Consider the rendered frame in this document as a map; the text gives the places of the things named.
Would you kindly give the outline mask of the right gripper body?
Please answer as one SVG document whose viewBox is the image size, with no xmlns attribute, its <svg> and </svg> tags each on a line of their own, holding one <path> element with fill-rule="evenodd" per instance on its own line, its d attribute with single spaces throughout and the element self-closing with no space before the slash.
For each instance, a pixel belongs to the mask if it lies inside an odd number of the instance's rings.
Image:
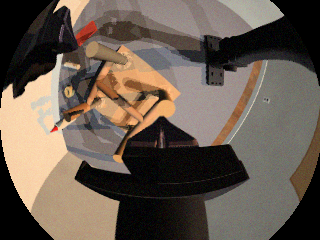
<svg viewBox="0 0 320 240">
<path fill-rule="evenodd" d="M 56 66 L 60 28 L 68 9 L 64 5 L 54 12 L 59 1 L 53 0 L 37 16 L 13 55 L 9 68 L 20 65 L 12 83 L 13 99 L 23 95 L 29 82 L 46 75 Z"/>
</svg>

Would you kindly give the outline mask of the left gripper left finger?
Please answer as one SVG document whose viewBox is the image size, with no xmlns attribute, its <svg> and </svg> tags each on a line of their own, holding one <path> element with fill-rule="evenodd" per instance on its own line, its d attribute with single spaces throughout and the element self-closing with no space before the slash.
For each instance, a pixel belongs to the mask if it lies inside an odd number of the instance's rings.
<svg viewBox="0 0 320 240">
<path fill-rule="evenodd" d="M 130 137 L 125 147 L 133 146 L 133 147 L 155 147 L 161 148 L 162 141 L 162 116 L 159 116 L 154 123 L 144 128 L 137 134 Z M 159 133 L 160 140 L 159 140 Z"/>
</svg>

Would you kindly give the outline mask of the white glue bottle with red cap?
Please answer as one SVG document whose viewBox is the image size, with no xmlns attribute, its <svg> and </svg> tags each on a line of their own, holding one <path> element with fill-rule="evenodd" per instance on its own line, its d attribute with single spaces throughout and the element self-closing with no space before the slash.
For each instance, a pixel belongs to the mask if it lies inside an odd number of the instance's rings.
<svg viewBox="0 0 320 240">
<path fill-rule="evenodd" d="M 64 127 L 66 127 L 67 125 L 69 125 L 70 123 L 72 123 L 73 121 L 75 121 L 76 119 L 72 120 L 71 122 L 66 122 L 66 120 L 63 118 L 60 121 L 56 122 L 54 124 L 54 128 L 51 130 L 51 132 L 57 131 L 59 132 L 60 130 L 62 130 Z"/>
</svg>

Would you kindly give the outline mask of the flat red block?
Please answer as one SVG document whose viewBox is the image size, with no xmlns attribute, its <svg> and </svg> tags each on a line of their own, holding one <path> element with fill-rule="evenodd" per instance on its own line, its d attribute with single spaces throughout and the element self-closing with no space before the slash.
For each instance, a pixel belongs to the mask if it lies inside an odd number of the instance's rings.
<svg viewBox="0 0 320 240">
<path fill-rule="evenodd" d="M 96 25 L 94 21 L 91 21 L 76 35 L 78 46 L 81 46 L 96 31 L 97 31 Z"/>
</svg>

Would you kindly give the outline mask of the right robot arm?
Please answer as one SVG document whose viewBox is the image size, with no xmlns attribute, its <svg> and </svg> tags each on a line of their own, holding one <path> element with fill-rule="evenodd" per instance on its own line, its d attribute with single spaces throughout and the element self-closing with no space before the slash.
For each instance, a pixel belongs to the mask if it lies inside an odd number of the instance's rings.
<svg viewBox="0 0 320 240">
<path fill-rule="evenodd" d="M 210 86 L 224 85 L 224 69 L 236 72 L 259 60 L 292 61 L 316 73 L 305 44 L 285 15 L 238 36 L 222 39 L 207 35 L 206 46 Z M 13 83 L 19 69 L 20 65 L 8 68 L 3 91 Z"/>
</svg>

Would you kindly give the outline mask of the brown wooden stool legs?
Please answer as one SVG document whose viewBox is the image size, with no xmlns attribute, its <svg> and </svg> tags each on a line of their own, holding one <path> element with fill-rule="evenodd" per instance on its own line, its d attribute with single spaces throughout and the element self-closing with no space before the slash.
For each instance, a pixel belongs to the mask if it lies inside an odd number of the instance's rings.
<svg viewBox="0 0 320 240">
<path fill-rule="evenodd" d="M 97 91 L 100 90 L 107 97 L 109 97 L 113 102 L 125 110 L 128 114 L 134 117 L 138 123 L 136 125 L 131 125 L 122 139 L 120 145 L 118 146 L 116 152 L 113 155 L 113 159 L 118 163 L 123 163 L 121 157 L 125 144 L 131 136 L 138 133 L 147 122 L 158 112 L 159 115 L 165 115 L 170 117 L 175 112 L 175 105 L 170 97 L 170 94 L 167 90 L 163 89 L 159 93 L 158 100 L 152 105 L 152 107 L 144 114 L 144 116 L 119 97 L 115 92 L 113 92 L 109 87 L 107 87 L 103 80 L 106 77 L 107 73 L 111 69 L 114 63 L 125 65 L 128 62 L 128 58 L 124 55 L 121 55 L 119 52 L 102 45 L 96 41 L 93 41 L 88 44 L 86 48 L 86 56 L 90 58 L 105 60 L 101 71 L 99 72 L 90 92 L 87 97 L 86 102 L 81 103 L 63 113 L 64 119 L 66 122 L 71 122 L 80 115 L 86 113 L 87 111 L 95 108 L 96 106 L 102 103 L 100 97 L 96 97 Z M 107 62 L 108 61 L 108 62 Z"/>
</svg>

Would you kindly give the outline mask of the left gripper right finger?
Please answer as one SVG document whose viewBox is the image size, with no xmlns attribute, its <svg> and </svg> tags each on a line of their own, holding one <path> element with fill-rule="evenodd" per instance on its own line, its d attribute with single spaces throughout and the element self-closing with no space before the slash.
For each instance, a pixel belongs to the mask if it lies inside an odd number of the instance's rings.
<svg viewBox="0 0 320 240">
<path fill-rule="evenodd" d="M 165 116 L 162 116 L 162 143 L 163 148 L 199 147 L 196 138 L 170 123 Z"/>
</svg>

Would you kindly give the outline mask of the cream cylinder with dark end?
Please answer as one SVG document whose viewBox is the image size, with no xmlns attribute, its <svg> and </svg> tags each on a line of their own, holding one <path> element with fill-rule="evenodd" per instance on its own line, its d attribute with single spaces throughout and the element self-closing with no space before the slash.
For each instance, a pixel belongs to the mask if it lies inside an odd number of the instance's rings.
<svg viewBox="0 0 320 240">
<path fill-rule="evenodd" d="M 74 63 L 69 63 L 69 62 L 65 62 L 64 66 L 69 67 L 69 68 L 73 68 L 73 69 L 77 69 L 77 70 L 80 68 L 79 64 L 74 64 Z"/>
</svg>

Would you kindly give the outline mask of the beige roll of masking tape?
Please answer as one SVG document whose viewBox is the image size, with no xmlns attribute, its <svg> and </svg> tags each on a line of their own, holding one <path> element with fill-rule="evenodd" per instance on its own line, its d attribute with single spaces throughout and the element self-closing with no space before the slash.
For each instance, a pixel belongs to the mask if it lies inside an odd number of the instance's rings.
<svg viewBox="0 0 320 240">
<path fill-rule="evenodd" d="M 69 94 L 68 89 L 70 89 L 70 94 Z M 65 88 L 65 95 L 67 98 L 74 96 L 74 93 L 75 93 L 75 91 L 74 91 L 73 86 L 68 86 Z"/>
</svg>

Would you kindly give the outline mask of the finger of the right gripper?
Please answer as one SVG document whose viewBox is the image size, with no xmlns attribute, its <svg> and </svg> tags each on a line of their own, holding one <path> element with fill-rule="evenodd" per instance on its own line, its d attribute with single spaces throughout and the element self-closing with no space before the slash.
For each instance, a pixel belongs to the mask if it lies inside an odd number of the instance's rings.
<svg viewBox="0 0 320 240">
<path fill-rule="evenodd" d="M 58 47 L 61 47 L 61 48 L 58 48 Z M 63 54 L 63 53 L 69 53 L 78 49 L 76 43 L 74 42 L 67 28 L 63 24 L 61 25 L 61 28 L 60 28 L 57 48 L 58 48 L 57 55 Z"/>
<path fill-rule="evenodd" d="M 74 42 L 77 45 L 77 42 L 75 40 L 74 33 L 73 33 L 72 22 L 71 22 L 71 12 L 70 12 L 69 8 L 66 11 L 65 17 L 62 21 L 62 24 L 65 25 L 65 27 L 67 28 L 68 32 L 70 33 L 71 37 L 73 38 Z M 78 45 L 77 45 L 77 47 L 78 47 Z"/>
</svg>

